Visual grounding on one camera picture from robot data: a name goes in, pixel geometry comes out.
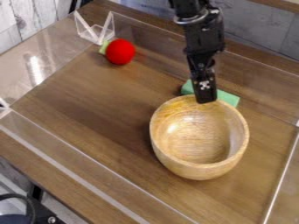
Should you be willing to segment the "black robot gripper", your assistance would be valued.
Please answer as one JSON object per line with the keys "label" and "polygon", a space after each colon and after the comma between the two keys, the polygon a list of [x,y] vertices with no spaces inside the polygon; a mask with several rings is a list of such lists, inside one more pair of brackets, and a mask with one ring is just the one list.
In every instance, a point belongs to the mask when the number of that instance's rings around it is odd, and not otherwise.
{"label": "black robot gripper", "polygon": [[219,7],[207,7],[193,17],[174,17],[174,22],[183,27],[193,89],[199,104],[215,102],[218,99],[214,55],[226,47],[225,23]]}

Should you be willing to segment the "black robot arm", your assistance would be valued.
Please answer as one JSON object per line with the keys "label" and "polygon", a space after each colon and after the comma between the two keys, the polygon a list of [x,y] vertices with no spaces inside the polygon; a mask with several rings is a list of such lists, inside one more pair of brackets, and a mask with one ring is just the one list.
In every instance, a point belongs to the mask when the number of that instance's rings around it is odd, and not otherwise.
{"label": "black robot arm", "polygon": [[215,102],[218,88],[214,56],[226,48],[221,8],[215,7],[210,0],[169,0],[169,2],[175,12],[174,22],[185,31],[185,53],[197,102],[199,104]]}

